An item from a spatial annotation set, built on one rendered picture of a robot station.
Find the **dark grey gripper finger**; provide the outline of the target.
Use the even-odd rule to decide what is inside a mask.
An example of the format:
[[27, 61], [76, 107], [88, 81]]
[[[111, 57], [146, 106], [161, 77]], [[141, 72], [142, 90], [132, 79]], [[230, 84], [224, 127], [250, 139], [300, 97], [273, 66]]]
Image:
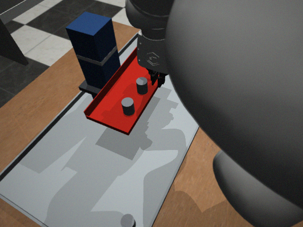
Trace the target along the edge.
[[148, 73], [151, 75], [151, 84], [154, 85], [154, 83], [156, 82], [157, 78], [158, 78], [158, 72], [157, 71], [153, 71], [150, 69], [147, 69]]
[[165, 83], [165, 76], [168, 74], [160, 73], [158, 76], [158, 87], [160, 88], [162, 84]]

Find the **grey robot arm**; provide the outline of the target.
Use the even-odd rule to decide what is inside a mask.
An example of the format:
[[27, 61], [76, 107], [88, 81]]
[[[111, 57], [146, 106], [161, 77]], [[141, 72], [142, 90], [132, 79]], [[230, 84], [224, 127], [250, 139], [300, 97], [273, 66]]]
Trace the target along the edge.
[[221, 149], [213, 171], [232, 207], [254, 227], [303, 221], [303, 0], [125, 0], [125, 11], [165, 39], [179, 99]]

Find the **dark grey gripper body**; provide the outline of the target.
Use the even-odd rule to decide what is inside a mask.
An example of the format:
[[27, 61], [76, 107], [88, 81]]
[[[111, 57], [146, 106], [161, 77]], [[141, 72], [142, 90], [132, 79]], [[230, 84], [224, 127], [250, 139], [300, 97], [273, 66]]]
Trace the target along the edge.
[[165, 60], [165, 39], [151, 40], [138, 32], [137, 38], [137, 61], [141, 67], [169, 74]]

